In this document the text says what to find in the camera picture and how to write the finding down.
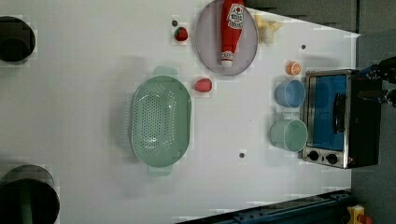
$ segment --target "bottle label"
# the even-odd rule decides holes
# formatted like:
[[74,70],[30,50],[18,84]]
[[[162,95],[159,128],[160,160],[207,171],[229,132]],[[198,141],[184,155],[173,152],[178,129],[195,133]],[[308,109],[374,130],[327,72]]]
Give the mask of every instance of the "bottle label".
[[242,30],[244,24],[244,6],[232,4],[227,17],[228,26],[236,30]]
[[233,60],[233,53],[230,51],[224,51],[221,53],[221,59],[222,60],[229,60],[232,61]]

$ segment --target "mint green mug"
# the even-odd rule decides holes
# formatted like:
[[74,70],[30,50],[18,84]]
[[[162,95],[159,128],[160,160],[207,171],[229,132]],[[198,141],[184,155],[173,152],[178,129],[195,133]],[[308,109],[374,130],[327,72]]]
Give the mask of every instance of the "mint green mug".
[[274,147],[298,152],[306,145],[308,131],[299,119],[281,119],[271,127],[270,137]]

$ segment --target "white table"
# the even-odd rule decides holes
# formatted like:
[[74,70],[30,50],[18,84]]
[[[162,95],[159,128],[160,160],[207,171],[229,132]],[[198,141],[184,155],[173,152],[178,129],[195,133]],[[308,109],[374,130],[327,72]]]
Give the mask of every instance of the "white table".
[[[221,77],[193,45],[208,2],[3,1],[0,14],[37,29],[37,52],[23,66],[0,64],[0,175],[46,167],[61,223],[79,224],[172,223],[350,188],[350,171],[304,162],[267,136],[281,112],[297,112],[274,100],[285,61],[303,72],[354,67],[356,36],[262,13],[284,22],[275,44],[259,46],[243,74]],[[172,44],[172,15],[186,22],[187,45]],[[191,145],[167,177],[148,176],[126,135],[132,93],[157,65],[174,66],[193,96]],[[200,76],[216,83],[208,96],[191,89]]]

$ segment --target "black cylinder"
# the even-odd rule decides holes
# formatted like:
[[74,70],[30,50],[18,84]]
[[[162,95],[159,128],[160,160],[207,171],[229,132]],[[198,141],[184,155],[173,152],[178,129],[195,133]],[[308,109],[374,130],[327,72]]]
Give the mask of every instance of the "black cylinder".
[[18,62],[29,57],[35,49],[35,33],[24,21],[0,17],[0,60]]
[[59,198],[50,181],[41,179],[41,172],[36,166],[22,166],[5,176],[7,179],[2,180],[0,187],[0,223],[55,223],[60,210]]

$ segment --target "ketchup bottle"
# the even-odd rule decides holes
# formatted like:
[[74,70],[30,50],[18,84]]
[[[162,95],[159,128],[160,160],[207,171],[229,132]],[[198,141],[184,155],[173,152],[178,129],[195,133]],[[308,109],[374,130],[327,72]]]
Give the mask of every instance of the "ketchup bottle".
[[233,66],[233,55],[244,24],[244,1],[225,0],[221,12],[221,64]]

